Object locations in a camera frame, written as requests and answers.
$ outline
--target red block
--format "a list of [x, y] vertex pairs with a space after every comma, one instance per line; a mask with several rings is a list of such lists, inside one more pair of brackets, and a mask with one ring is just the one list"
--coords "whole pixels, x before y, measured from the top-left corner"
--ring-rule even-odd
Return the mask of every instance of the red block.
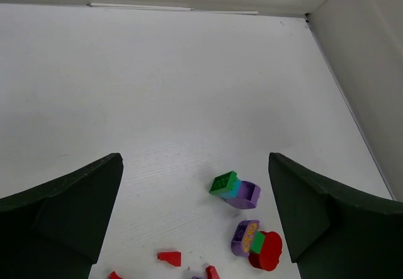
[[207, 279], [220, 279], [220, 276], [214, 266], [209, 265], [208, 267], [206, 267], [206, 272]]
[[157, 259], [161, 261], [166, 261], [173, 266], [182, 265], [181, 252], [160, 252], [157, 254]]
[[108, 276], [109, 279], [123, 279], [122, 277], [119, 277], [118, 274], [114, 271]]
[[265, 271], [273, 271], [280, 262], [280, 255], [283, 251], [283, 241], [276, 232], [261, 232], [266, 237], [260, 254], [250, 253], [249, 263], [254, 268]]

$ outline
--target green block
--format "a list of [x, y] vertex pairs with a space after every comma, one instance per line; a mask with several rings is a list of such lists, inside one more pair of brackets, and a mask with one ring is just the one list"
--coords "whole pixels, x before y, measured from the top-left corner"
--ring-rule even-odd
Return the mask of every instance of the green block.
[[212, 187], [209, 193], [213, 195], [231, 192], [235, 187], [235, 182], [237, 180], [237, 173], [231, 171], [223, 175], [214, 178]]
[[253, 243], [251, 246], [251, 252], [254, 254], [260, 254], [264, 243], [264, 235], [263, 233], [257, 232], [254, 236]]

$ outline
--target white table surface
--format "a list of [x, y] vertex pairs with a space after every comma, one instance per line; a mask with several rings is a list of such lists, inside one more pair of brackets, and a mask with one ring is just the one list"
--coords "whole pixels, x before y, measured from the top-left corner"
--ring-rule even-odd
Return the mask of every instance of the white table surface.
[[[0, 196], [124, 158], [90, 278], [187, 279], [205, 263], [223, 279], [299, 278], [286, 246], [271, 273], [229, 247], [244, 219], [283, 237], [270, 152], [390, 198], [302, 19], [7, 4], [0, 18]], [[262, 188], [257, 209], [208, 194], [230, 170]], [[183, 267], [156, 262], [162, 249]]]

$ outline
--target purple block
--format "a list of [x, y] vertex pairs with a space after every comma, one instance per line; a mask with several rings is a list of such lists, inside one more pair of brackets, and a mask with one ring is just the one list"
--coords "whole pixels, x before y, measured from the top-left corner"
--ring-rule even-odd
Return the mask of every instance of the purple block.
[[231, 241], [231, 250], [236, 256], [249, 257], [252, 242], [259, 228], [258, 220], [241, 221]]
[[242, 181], [238, 194], [235, 198], [225, 199], [234, 208], [247, 210], [256, 208], [260, 197], [260, 187], [249, 181]]

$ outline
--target purple half-cylinder block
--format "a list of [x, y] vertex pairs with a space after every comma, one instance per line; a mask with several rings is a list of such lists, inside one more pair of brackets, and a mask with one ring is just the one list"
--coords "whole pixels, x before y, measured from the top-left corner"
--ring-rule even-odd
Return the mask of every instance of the purple half-cylinder block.
[[249, 251], [259, 228], [258, 220], [241, 221], [231, 241], [231, 250], [236, 256], [249, 257]]
[[260, 187], [249, 181], [242, 181], [235, 198], [224, 199], [229, 205], [241, 210], [256, 208], [260, 197]]

